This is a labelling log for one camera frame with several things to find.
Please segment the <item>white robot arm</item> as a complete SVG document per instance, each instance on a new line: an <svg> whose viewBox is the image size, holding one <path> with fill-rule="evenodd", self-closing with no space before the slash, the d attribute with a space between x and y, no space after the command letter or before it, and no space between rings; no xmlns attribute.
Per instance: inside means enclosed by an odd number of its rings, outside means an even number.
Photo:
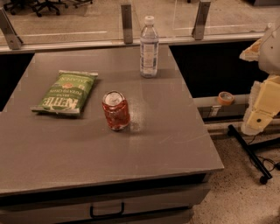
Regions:
<svg viewBox="0 0 280 224"><path fill-rule="evenodd" d="M241 132L255 136L264 131L280 111L280 17L269 23L265 34L239 56L246 61L257 61L259 69L268 74L263 82L254 81Z"/></svg>

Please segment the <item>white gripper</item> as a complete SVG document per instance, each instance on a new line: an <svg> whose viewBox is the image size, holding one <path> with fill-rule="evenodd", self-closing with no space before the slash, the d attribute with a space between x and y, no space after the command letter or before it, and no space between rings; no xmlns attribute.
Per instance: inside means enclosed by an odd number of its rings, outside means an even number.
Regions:
<svg viewBox="0 0 280 224"><path fill-rule="evenodd" d="M264 131L280 112L280 76L270 75L264 82L255 81L248 98L241 132L255 136Z"/></svg>

